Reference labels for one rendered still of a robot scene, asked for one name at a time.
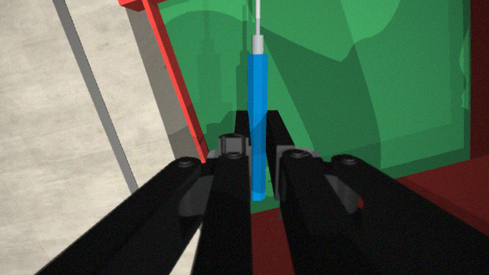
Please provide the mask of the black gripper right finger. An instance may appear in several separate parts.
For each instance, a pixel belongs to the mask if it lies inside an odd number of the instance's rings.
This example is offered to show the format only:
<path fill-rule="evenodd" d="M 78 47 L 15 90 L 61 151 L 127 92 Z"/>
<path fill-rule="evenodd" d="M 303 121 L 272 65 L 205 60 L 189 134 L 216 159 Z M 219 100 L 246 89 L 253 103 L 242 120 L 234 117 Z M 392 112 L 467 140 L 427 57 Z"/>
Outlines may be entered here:
<path fill-rule="evenodd" d="M 295 275 L 489 275 L 487 235 L 358 157 L 295 147 L 278 110 L 266 155 Z"/>

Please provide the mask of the blue-handled deburring tool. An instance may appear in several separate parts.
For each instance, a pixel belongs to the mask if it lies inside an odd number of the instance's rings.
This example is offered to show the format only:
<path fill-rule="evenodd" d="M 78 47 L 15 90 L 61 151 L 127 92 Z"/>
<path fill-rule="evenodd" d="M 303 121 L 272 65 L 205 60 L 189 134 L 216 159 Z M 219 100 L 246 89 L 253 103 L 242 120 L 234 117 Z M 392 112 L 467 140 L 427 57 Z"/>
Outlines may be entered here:
<path fill-rule="evenodd" d="M 260 35 L 261 0 L 255 0 L 255 35 L 247 54 L 248 117 L 251 134 L 251 200 L 261 201 L 266 193 L 266 121 L 268 54 Z"/>

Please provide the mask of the red box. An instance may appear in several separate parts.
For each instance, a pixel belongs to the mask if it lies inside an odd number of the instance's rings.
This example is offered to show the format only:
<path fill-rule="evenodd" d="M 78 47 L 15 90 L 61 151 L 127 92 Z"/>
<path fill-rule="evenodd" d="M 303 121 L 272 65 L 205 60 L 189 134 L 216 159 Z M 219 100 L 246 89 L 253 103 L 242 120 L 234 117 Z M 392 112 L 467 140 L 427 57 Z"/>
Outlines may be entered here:
<path fill-rule="evenodd" d="M 248 110 L 255 0 L 118 3 L 146 10 L 205 163 Z M 489 0 L 261 0 L 260 35 L 295 147 L 358 157 L 489 236 Z M 253 275 L 295 275 L 279 214 L 266 156 Z"/>

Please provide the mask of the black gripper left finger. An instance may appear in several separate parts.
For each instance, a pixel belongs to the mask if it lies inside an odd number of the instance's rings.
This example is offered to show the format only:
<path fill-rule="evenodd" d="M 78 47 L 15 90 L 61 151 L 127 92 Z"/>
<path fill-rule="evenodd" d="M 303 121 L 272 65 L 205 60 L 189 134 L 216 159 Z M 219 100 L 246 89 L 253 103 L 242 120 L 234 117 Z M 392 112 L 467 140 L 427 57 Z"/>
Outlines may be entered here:
<path fill-rule="evenodd" d="M 170 162 L 35 275 L 170 275 L 201 224 L 190 275 L 253 275 L 248 110 L 218 146 Z"/>

